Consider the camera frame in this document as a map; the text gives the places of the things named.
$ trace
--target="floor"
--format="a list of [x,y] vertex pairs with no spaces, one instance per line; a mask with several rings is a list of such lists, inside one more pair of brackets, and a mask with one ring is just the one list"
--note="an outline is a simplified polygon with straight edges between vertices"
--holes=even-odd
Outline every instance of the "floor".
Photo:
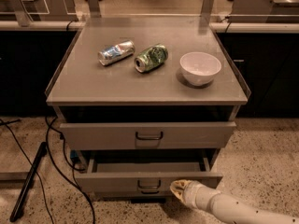
[[[74,0],[79,17],[89,14],[85,0]],[[123,16],[140,14],[200,14],[203,0],[100,0],[102,16]],[[229,14],[232,1],[214,0],[212,14]]]
[[[88,13],[85,0],[75,0],[79,16]],[[200,0],[103,0],[103,15],[167,13],[196,14]],[[216,0],[213,12],[229,12],[231,2]],[[0,117],[3,121],[18,117]],[[60,121],[54,126],[59,129]],[[236,119],[237,128],[226,148],[222,149],[212,171],[223,173],[218,190],[240,201],[265,210],[299,217],[299,119]],[[29,159],[33,161],[47,125],[43,117],[21,118],[10,124]],[[63,141],[50,131],[51,153],[60,169],[72,179],[63,156]],[[0,160],[3,172],[27,172],[24,158],[11,132],[0,127]],[[54,223],[92,223],[90,206],[84,197],[55,171],[46,155],[38,168]],[[22,182],[0,182],[0,223],[9,217],[18,199]],[[175,197],[166,203],[131,203],[129,201],[93,202],[96,223],[221,223],[203,211],[194,211]],[[41,184],[37,178],[28,193],[23,216],[15,223],[50,223]]]

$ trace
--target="open drawer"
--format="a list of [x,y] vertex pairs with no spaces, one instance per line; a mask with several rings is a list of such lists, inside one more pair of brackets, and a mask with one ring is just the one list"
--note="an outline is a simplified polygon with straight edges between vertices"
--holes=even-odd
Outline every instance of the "open drawer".
[[93,157],[87,172],[76,174],[75,178],[83,191],[93,192],[100,199],[171,196],[170,184],[178,179],[198,180],[216,188],[222,174],[211,172],[205,152],[202,154],[189,161],[182,156],[178,161],[165,157],[164,161],[157,158],[152,162],[142,156],[142,161],[134,158],[132,162],[128,158],[110,162]]
[[221,148],[234,122],[63,123],[74,150]]

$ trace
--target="drawer handle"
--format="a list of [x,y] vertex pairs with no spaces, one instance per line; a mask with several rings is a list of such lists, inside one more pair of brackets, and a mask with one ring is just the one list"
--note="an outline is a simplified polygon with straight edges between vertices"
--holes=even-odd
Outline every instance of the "drawer handle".
[[155,186],[142,186],[140,184],[140,180],[138,180],[137,185],[140,189],[158,189],[161,186],[161,180],[159,180],[158,185],[155,185]]
[[163,132],[160,132],[159,137],[140,137],[138,132],[135,133],[135,137],[138,140],[161,140],[163,139],[163,136],[164,136]]
[[141,191],[142,194],[145,194],[145,195],[151,195],[151,194],[158,194],[159,193],[159,190],[157,191],[153,191],[153,192],[149,192],[149,191]]

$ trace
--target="power cord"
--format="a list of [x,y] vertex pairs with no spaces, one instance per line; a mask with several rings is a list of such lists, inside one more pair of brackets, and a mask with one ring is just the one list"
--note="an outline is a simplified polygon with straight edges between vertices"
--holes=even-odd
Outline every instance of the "power cord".
[[[22,154],[25,156],[26,160],[28,160],[28,162],[29,162],[30,165],[32,166],[33,164],[31,163],[31,161],[30,161],[30,159],[28,158],[28,156],[27,156],[27,154],[25,153],[25,151],[22,149],[21,144],[19,143],[19,141],[18,141],[18,139],[17,139],[15,133],[14,133],[14,132],[10,129],[10,127],[7,125],[8,122],[3,122],[1,119],[0,119],[0,121],[1,121],[1,124],[3,124],[4,126],[6,126],[6,128],[11,132],[11,134],[12,134],[14,140],[16,141],[16,143],[17,143],[19,149],[21,150]],[[40,182],[40,187],[41,187],[41,189],[42,189],[42,193],[43,193],[43,198],[44,198],[44,203],[45,203],[45,206],[46,206],[46,210],[47,210],[48,215],[49,215],[49,217],[50,217],[51,223],[54,224],[53,217],[52,217],[52,215],[51,215],[51,213],[50,213],[50,210],[49,210],[49,207],[48,207],[48,205],[47,205],[46,193],[45,193],[45,189],[44,189],[43,182],[42,182],[41,177],[40,177],[40,175],[39,175],[39,173],[38,173],[37,171],[36,171],[36,174],[37,174],[37,176],[38,176],[38,179],[39,179],[39,182]]]
[[223,19],[221,19],[219,22],[223,22],[224,20],[229,20],[230,16],[225,16]]
[[55,129],[54,127],[50,126],[47,117],[45,117],[45,121],[46,121],[46,123],[47,123],[47,126],[48,126],[50,129],[52,129],[53,131],[55,131],[56,133],[58,133],[58,134],[60,135],[60,139],[64,140],[64,143],[63,143],[63,153],[64,153],[64,159],[65,159],[66,163],[68,164],[68,166],[70,166],[70,167],[71,167],[72,169],[74,169],[75,171],[79,171],[79,172],[84,171],[85,169],[79,169],[79,168],[76,168],[72,163],[70,163],[70,161],[69,161],[68,158],[66,157],[66,140],[65,140],[65,138],[64,138],[64,134],[63,134],[61,131],[59,131],[59,130]]
[[70,22],[66,25],[65,30],[66,30],[66,31],[69,31],[69,26],[70,26],[70,24],[71,24],[72,22],[77,22],[77,21],[78,21],[78,19],[70,21]]
[[75,183],[77,184],[77,186],[78,186],[78,183],[77,183],[76,178],[75,178],[75,169],[74,169],[74,168],[72,169],[72,175],[73,175],[74,182],[75,182]]
[[47,117],[45,117],[45,121],[46,121],[46,123],[48,125],[48,129],[47,129],[47,132],[46,132],[46,143],[47,143],[47,150],[48,150],[48,153],[49,153],[49,156],[50,156],[50,160],[51,160],[53,166],[55,167],[56,171],[65,179],[65,181],[67,181],[71,186],[73,186],[75,189],[77,189],[79,192],[81,192],[81,194],[85,197],[86,201],[88,202],[89,206],[91,207],[92,214],[93,214],[93,224],[95,224],[95,213],[94,213],[93,203],[92,203],[91,199],[89,198],[89,196],[85,192],[83,192],[81,190],[81,188],[79,187],[79,185],[77,183],[73,183],[67,176],[64,175],[64,173],[56,165],[56,163],[54,161],[54,158],[52,157],[52,154],[50,152],[50,147],[49,147],[49,132],[50,132],[51,129],[53,129],[52,125],[53,125],[53,123],[55,122],[56,119],[57,119],[57,117],[55,117],[51,121],[51,123],[48,123],[48,119],[47,119]]
[[229,23],[228,23],[228,25],[227,25],[227,27],[226,27],[226,29],[225,29],[225,32],[224,32],[224,33],[227,33],[227,32],[228,32],[228,29],[229,29],[229,27],[231,26],[231,24],[232,24],[231,22],[229,22]]

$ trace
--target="countertop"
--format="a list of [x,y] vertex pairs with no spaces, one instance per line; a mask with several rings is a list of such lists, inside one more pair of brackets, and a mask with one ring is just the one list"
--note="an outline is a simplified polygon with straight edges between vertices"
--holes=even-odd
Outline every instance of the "countertop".
[[[131,39],[135,54],[110,66],[99,63],[97,52]],[[134,57],[157,43],[169,57],[158,69],[140,74]],[[216,56],[221,72],[206,87],[188,84],[179,59],[192,51]],[[48,105],[243,105],[242,91],[221,48],[208,27],[193,16],[98,18],[83,28],[48,97]]]

